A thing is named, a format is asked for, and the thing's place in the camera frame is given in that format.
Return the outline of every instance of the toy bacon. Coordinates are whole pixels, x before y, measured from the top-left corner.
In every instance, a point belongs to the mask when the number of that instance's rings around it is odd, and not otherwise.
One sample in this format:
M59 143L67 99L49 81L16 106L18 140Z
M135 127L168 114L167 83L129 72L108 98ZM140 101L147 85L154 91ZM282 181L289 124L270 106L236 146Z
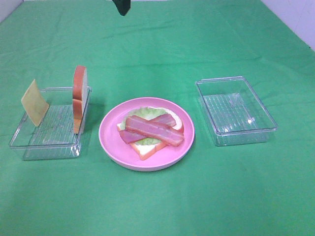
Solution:
M153 118L151 121L163 123L163 124L166 124L169 126L176 125L175 119L170 114L160 115L156 118ZM130 132L126 129L120 130L119 135L126 144L134 143L134 142L137 142L139 140L142 140L142 139L145 139L148 137L146 135L142 135L139 133Z
M163 123L146 120L138 116L130 116L126 119L126 130L159 139L162 142L179 146L184 140L184 134L171 126Z

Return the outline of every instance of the plastic bin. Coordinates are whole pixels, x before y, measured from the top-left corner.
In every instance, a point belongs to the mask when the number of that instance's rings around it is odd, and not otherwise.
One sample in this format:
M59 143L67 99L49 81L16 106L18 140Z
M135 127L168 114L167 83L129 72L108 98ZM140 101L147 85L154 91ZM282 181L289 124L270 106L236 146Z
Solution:
M50 104L41 124L35 127L24 113L9 143L23 160L77 157L81 151L81 136L85 126L92 89L88 87L86 106L78 134L73 132L72 87L40 89Z
M195 84L215 145L266 142L277 130L276 122L244 77L204 79Z

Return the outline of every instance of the toy bread slice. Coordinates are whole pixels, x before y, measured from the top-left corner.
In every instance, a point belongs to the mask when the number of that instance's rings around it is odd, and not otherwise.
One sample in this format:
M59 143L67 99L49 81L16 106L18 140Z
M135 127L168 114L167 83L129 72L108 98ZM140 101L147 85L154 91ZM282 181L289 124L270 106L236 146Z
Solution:
M174 129L179 130L181 132L184 132L184 124L181 121L181 119L171 110L158 107L157 109L164 109L167 113L169 113L176 121L176 125L173 126ZM120 130L120 123L117 124L118 131ZM133 150L139 155L140 160L144 161L148 159L150 156L152 156L157 151L163 149L167 146L167 144L160 142L158 144L150 144L150 145L139 145L137 143L131 143L129 144Z
M72 105L74 133L79 133L88 95L88 76L85 66L78 65L74 71Z

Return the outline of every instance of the cheese slice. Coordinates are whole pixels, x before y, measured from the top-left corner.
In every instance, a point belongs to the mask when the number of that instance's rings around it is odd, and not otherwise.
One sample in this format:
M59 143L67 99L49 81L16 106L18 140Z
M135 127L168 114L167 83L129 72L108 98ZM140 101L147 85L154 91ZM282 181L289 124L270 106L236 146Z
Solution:
M40 94L36 80L33 80L26 90L21 102L33 124L36 127L39 126L49 108L49 104Z

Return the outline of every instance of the green cloth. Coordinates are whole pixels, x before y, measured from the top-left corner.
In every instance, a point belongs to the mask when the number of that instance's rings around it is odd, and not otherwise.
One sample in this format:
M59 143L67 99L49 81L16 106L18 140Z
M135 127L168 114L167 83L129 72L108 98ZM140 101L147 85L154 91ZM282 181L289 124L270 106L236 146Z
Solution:
M8 143L33 79L93 88L78 158L22 161ZM243 75L279 125L266 143L217 147L195 81ZM259 0L25 1L0 23L0 235L315 235L315 53ZM137 172L98 140L116 105L183 107L195 140L176 165Z

